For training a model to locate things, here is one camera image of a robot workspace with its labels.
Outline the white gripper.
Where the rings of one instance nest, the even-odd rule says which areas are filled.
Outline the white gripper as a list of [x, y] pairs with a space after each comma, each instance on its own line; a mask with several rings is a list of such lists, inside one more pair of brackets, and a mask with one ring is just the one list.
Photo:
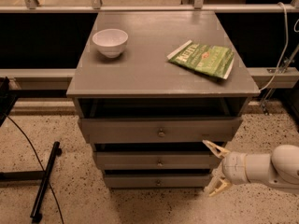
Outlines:
[[203, 140], [203, 143], [217, 158], [223, 159], [222, 172], [226, 177], [214, 176], [211, 179], [211, 182], [205, 187], [205, 194], [208, 197], [214, 197], [226, 191], [233, 184], [240, 185], [249, 182], [246, 175], [246, 153], [230, 153], [225, 147], [220, 147], [209, 140]]

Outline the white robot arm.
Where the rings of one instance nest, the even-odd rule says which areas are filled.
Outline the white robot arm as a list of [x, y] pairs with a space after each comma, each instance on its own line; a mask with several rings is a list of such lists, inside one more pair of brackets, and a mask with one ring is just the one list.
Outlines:
[[221, 159], [223, 177], [219, 177], [209, 196], [224, 192], [232, 185], [260, 183], [271, 189], [299, 193], [299, 147], [281, 145], [271, 154], [230, 151], [215, 143], [203, 143]]

